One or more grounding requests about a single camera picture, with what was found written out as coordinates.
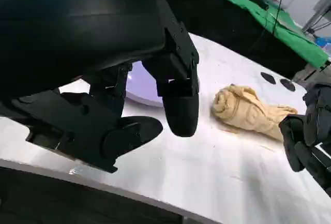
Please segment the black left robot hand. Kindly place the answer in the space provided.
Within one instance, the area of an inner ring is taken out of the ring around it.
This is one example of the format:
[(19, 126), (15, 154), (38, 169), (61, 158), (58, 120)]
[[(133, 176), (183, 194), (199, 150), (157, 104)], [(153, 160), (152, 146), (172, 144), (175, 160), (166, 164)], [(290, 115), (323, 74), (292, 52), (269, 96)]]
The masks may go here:
[(199, 54), (166, 0), (1, 0), (1, 116), (27, 141), (113, 173), (162, 123), (122, 115), (128, 72), (156, 80), (171, 131), (199, 118)]

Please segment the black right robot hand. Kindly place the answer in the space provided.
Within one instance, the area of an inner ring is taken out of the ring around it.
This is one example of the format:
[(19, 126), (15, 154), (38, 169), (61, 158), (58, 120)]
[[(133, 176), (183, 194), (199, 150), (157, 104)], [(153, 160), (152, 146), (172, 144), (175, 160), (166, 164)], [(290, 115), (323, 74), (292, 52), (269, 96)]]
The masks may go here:
[(304, 115), (289, 114), (279, 124), (294, 172), (307, 170), (330, 195), (330, 84), (317, 83), (303, 96)]

